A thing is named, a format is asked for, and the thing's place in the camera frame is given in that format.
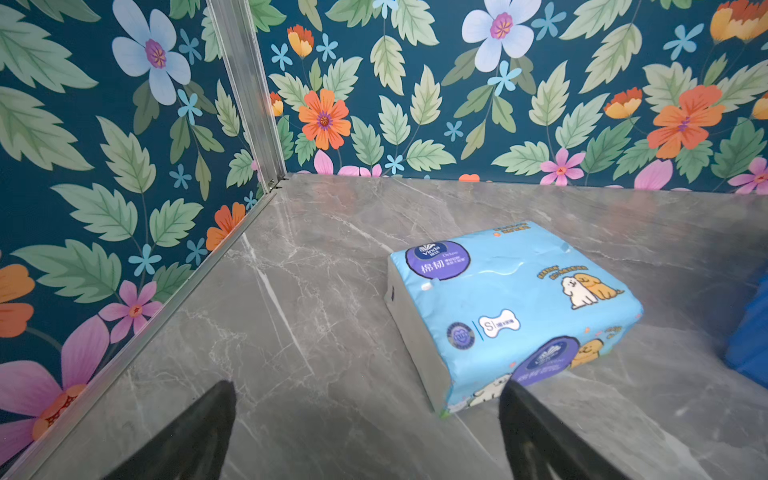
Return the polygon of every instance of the gray marble floor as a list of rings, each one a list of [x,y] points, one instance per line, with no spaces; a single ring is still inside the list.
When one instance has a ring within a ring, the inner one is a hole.
[[[632,478],[765,479],[768,390],[720,361],[768,260],[768,199],[297,175],[36,478],[99,478],[218,379],[222,478],[510,478],[494,403],[445,420],[382,301],[386,255],[520,220],[621,278],[646,316],[531,387]]]

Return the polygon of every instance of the orange flower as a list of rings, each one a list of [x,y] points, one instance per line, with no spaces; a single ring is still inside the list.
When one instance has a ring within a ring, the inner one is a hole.
[[[659,158],[675,158],[680,153],[680,143],[688,150],[709,137],[702,127],[712,127],[723,118],[725,105],[713,107],[723,92],[714,85],[699,85],[680,96],[680,108],[668,105],[656,116],[654,125],[659,128],[648,135],[648,146],[661,149]]]
[[[227,238],[227,235],[232,233],[232,230],[237,227],[237,224],[243,221],[245,218],[245,205],[237,202],[232,205],[232,212],[227,205],[222,206],[219,211],[214,215],[216,225],[219,228],[211,227],[208,229],[208,239],[205,241],[205,247],[213,251],[221,245],[221,242]]]
[[[629,118],[632,116],[637,107],[640,107],[640,103],[643,101],[643,91],[640,88],[633,88],[631,90],[622,91],[616,95],[610,103],[605,105],[605,114],[608,117],[621,120],[623,118]]]
[[[7,303],[30,293],[35,281],[23,265],[8,265],[0,269],[0,337],[12,338],[27,329],[35,309],[27,303]]]
[[[285,105],[283,105],[283,99],[272,91],[270,92],[270,103],[272,104],[272,114],[275,117],[279,117],[283,114],[283,109],[285,108]]]
[[[312,49],[315,47],[315,39],[312,36],[312,32],[301,25],[288,28],[288,41],[293,51],[301,58],[312,53]]]
[[[320,91],[320,97],[317,93],[311,91],[304,97],[306,107],[299,108],[299,120],[304,122],[304,128],[301,129],[308,140],[314,140],[315,145],[321,150],[328,150],[328,142],[334,150],[344,145],[345,137],[349,136],[349,129],[352,127],[349,120],[343,120],[349,115],[349,109],[344,104],[344,100],[339,100],[336,104],[333,102],[336,96],[332,91],[325,88]]]

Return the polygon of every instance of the small blue flower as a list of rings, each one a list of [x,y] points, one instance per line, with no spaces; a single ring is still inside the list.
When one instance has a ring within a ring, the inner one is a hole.
[[[452,124],[449,121],[446,121],[445,126],[448,128],[448,131],[446,131],[443,135],[445,135],[446,137],[450,135],[451,141],[456,140],[456,135],[458,135],[459,138],[464,136],[464,134],[461,131],[459,131],[459,128],[461,128],[462,126],[461,120],[457,121],[456,125]]]
[[[200,42],[196,38],[192,38],[192,41],[190,41],[183,28],[181,29],[181,38],[184,40],[184,45],[179,45],[179,51],[182,54],[189,55],[190,65],[194,65],[195,57],[197,57],[197,60],[202,60],[203,57],[200,55],[200,52],[195,50],[195,47],[197,47]]]
[[[398,8],[400,8],[397,5],[397,0],[373,0],[373,8],[382,8],[382,17],[386,18],[387,16],[387,7],[390,7],[392,11],[394,12]]]
[[[183,186],[186,190],[189,188],[187,186],[187,180],[192,180],[192,175],[184,174],[184,165],[179,164],[178,172],[169,172],[168,174],[172,176],[172,178],[176,179],[176,183],[174,184],[174,188],[178,188],[179,186]]]
[[[554,17],[552,14],[554,13],[554,2],[549,2],[547,6],[544,8],[544,14],[546,15],[546,18],[536,18],[534,21],[531,22],[531,27],[533,28],[541,28],[539,30],[538,35],[536,35],[536,40],[541,40],[542,38],[547,36],[547,30],[549,30],[549,34],[553,37],[558,36],[558,28],[554,26],[557,22],[562,22],[565,20],[565,12],[560,12]]]
[[[250,195],[247,197],[243,197],[243,201],[245,202],[245,209],[250,210],[253,208],[254,205],[256,205],[256,199],[253,198],[253,190],[250,191]]]
[[[323,61],[328,61],[328,57],[329,56],[331,57],[332,60],[336,60],[336,54],[333,53],[333,49],[338,47],[338,46],[339,46],[339,42],[337,42],[336,40],[330,42],[330,44],[329,44],[328,43],[328,34],[324,33],[323,34],[323,44],[322,45],[317,45],[317,47],[315,47],[315,50],[317,50],[318,53],[320,53],[320,52],[323,53]]]
[[[704,24],[700,23],[699,25],[696,25],[693,27],[690,32],[688,32],[688,35],[685,34],[685,27],[682,25],[678,25],[674,29],[674,34],[677,36],[677,40],[668,41],[664,44],[664,50],[669,50],[670,48],[674,48],[672,51],[672,56],[670,57],[673,61],[677,60],[677,57],[680,56],[680,52],[685,49],[688,53],[693,53],[696,51],[696,42],[691,41],[693,37],[700,34],[701,31],[704,30]]]
[[[179,94],[179,100],[181,100],[181,103],[184,104],[183,107],[179,107],[179,117],[186,115],[190,121],[190,125],[194,125],[194,115],[197,115],[198,117],[203,116],[202,110],[195,107],[195,104],[197,103],[197,94],[192,94],[189,98],[187,98],[187,94],[184,93],[184,90],[181,90],[180,88],[176,91],[176,93]]]
[[[201,238],[200,241],[197,242],[197,245],[195,245],[192,240],[187,240],[187,248],[192,250],[192,253],[187,255],[187,263],[192,263],[192,260],[194,260],[195,265],[200,265],[200,258],[205,257],[208,254],[208,250],[203,248],[204,242],[205,239]]]
[[[490,77],[488,79],[489,85],[496,85],[496,91],[494,94],[498,97],[502,94],[502,90],[504,87],[507,88],[509,91],[513,91],[515,89],[515,84],[512,82],[512,79],[517,77],[523,72],[522,68],[516,68],[513,71],[509,71],[509,62],[506,60],[503,60],[501,65],[499,66],[499,73],[502,74],[501,77]]]
[[[276,53],[276,55],[272,57],[272,63],[280,62],[280,70],[285,71],[286,64],[293,65],[293,60],[286,56],[286,53],[288,53],[288,44],[284,43],[283,46],[280,47],[280,50],[277,49],[277,45],[272,44],[272,51]]]
[[[163,258],[160,255],[152,255],[150,257],[151,253],[152,247],[145,243],[144,248],[141,249],[141,257],[137,257],[136,255],[128,257],[129,263],[139,264],[139,266],[136,267],[136,270],[134,270],[134,276],[141,275],[142,270],[146,270],[150,275],[154,275],[154,267],[152,266],[152,263],[157,263]]]
[[[384,165],[384,168],[391,168],[392,173],[396,174],[397,170],[405,171],[406,168],[403,167],[400,162],[402,162],[402,155],[398,155],[397,158],[392,158],[392,155],[387,155],[387,160],[389,160],[389,163]]]

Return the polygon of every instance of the pink flower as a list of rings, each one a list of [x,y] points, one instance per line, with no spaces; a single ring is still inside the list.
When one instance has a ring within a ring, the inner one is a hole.
[[[110,343],[117,343],[125,338],[131,324],[134,326],[134,335],[139,333],[147,325],[147,317],[152,318],[163,307],[162,302],[150,302],[157,292],[157,282],[149,282],[136,294],[136,285],[124,280],[120,285],[120,298],[122,303],[110,303],[99,311],[99,316],[108,322],[122,318],[110,335]]]
[[[752,160],[750,164],[750,172],[753,174],[741,174],[728,180],[729,185],[738,187],[737,194],[747,195],[756,189],[758,195],[768,195],[768,167],[766,167],[766,159],[757,157]]]
[[[584,161],[586,153],[576,154],[568,159],[568,151],[561,148],[554,159],[557,163],[547,160],[541,164],[541,170],[545,172],[551,172],[549,175],[544,175],[541,179],[542,185],[552,185],[555,182],[559,187],[568,185],[568,178],[571,180],[577,180],[584,176],[584,171],[581,168],[574,168]]]
[[[108,346],[109,330],[93,316],[61,348],[61,386],[37,362],[0,365],[0,409],[32,417],[0,425],[0,465],[51,428],[85,389]]]

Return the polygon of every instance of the floral wallpaper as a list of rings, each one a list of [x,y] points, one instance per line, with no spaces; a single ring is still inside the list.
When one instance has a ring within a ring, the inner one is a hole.
[[[0,0],[0,474],[261,195],[200,0]]]
[[[768,194],[768,1],[249,2],[288,171]]]

